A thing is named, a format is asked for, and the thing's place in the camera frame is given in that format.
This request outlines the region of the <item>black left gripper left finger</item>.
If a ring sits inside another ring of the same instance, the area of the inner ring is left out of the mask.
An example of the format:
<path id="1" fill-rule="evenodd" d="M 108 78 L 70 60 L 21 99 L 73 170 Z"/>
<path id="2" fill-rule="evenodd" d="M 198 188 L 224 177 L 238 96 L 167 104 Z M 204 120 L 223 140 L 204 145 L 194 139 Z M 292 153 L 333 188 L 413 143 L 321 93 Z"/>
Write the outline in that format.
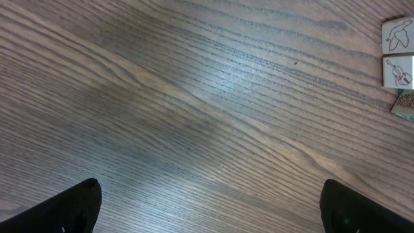
<path id="1" fill-rule="evenodd" d="M 89 178 L 24 212 L 1 222 L 2 233 L 91 233 L 102 203 L 97 179 Z"/>

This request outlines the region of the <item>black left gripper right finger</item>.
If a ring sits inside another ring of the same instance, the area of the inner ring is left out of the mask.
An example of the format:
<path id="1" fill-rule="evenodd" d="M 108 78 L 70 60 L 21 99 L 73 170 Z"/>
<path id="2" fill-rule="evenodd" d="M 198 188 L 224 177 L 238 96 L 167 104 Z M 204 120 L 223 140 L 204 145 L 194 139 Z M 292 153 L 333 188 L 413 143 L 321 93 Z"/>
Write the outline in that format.
<path id="1" fill-rule="evenodd" d="M 320 211 L 326 233 L 413 233 L 413 222 L 327 179 L 320 196 Z"/>

